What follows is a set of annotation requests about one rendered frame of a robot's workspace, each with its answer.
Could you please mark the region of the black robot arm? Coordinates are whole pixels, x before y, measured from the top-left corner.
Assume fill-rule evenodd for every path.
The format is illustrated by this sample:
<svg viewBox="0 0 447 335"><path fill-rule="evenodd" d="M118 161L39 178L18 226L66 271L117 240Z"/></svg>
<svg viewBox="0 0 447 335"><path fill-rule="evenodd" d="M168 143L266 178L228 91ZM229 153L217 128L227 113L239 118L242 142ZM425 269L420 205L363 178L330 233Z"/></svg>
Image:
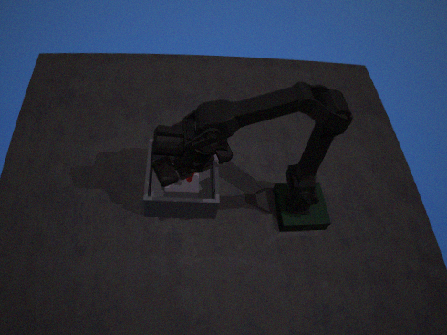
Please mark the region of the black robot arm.
<svg viewBox="0 0 447 335"><path fill-rule="evenodd" d="M286 211L309 215L310 205L319 202L315 187L317 169L334 136L343 134L353 121L339 90L298 82L286 89L239 101L206 101L176 124L156 127L153 155L182 157L188 151L195 161L205 162L215 151L227 151L227 138L240 128L296 112L308 115L315 121L315 127L299 163L287 167Z"/></svg>

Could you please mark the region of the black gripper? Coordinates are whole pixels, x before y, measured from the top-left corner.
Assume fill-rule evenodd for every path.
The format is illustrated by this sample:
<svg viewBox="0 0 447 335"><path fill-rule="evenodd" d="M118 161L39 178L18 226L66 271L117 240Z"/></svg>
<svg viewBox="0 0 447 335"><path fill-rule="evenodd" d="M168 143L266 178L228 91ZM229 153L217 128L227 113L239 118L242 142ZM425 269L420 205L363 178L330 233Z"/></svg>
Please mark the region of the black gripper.
<svg viewBox="0 0 447 335"><path fill-rule="evenodd" d="M227 142L227 151L215 151L213 155L216 154L219 164L228 162L233 158L233 152ZM182 157L173 156L172 162L168 156L162 157L159 160L154 161L152 167L156 173L159 182L162 187L166 187L173 183L178 182L178 175L182 180L192 176L194 172L204 172L211 169L213 166L211 161L215 158L212 157L205 162L197 162L189 155L188 151L184 153ZM173 165L172 165L173 163ZM175 172L177 170L177 173Z"/></svg>

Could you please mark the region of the red peg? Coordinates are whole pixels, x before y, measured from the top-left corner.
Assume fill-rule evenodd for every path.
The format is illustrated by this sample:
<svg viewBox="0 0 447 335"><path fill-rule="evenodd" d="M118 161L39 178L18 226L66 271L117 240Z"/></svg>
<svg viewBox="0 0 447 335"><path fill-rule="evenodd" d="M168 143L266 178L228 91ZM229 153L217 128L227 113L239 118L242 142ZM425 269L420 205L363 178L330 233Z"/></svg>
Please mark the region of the red peg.
<svg viewBox="0 0 447 335"><path fill-rule="evenodd" d="M194 173L195 173L195 172L194 172ZM192 173L192 176L191 176L191 177L186 178L186 181L187 181L187 182L190 182L190 181L192 180L192 178L193 178L193 176L194 176L194 173Z"/></svg>

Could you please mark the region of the white square plate with hole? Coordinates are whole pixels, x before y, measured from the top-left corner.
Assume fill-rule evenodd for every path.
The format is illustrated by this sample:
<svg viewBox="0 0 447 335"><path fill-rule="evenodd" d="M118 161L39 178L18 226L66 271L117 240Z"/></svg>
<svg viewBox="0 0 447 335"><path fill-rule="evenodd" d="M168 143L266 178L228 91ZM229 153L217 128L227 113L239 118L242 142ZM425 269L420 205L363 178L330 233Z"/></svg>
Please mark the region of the white square plate with hole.
<svg viewBox="0 0 447 335"><path fill-rule="evenodd" d="M177 173L177 170L175 170ZM178 182L165 187L165 198L192 198L198 199L199 193L199 172L194 173L190 182L182 180L178 175Z"/></svg>

